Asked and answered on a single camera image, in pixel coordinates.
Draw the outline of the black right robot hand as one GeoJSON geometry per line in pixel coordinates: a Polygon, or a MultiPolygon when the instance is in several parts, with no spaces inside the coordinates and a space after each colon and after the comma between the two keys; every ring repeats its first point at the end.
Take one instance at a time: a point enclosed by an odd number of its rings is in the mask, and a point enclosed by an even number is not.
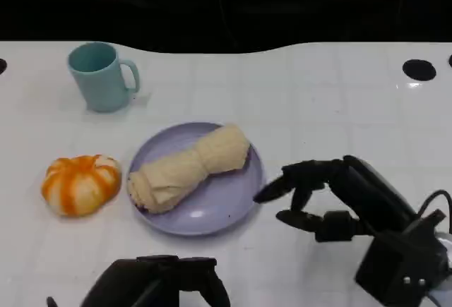
{"type": "Polygon", "coordinates": [[[254,196],[254,202],[268,203],[288,193],[292,194],[290,208],[279,211],[277,219],[314,234],[319,243],[351,241],[354,236],[374,236],[383,231],[402,232],[417,217],[380,173],[352,155],[286,165],[278,178],[254,196]],[[348,209],[328,211],[324,216],[305,212],[314,191],[324,188],[329,188],[348,209]]]}

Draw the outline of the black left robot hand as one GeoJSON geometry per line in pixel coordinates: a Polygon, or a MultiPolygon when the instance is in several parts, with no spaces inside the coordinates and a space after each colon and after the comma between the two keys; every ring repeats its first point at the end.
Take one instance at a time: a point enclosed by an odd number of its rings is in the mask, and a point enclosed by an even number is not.
{"type": "Polygon", "coordinates": [[[214,258],[149,255],[114,261],[82,306],[178,306],[179,293],[197,291],[209,306],[230,306],[214,258]]]}

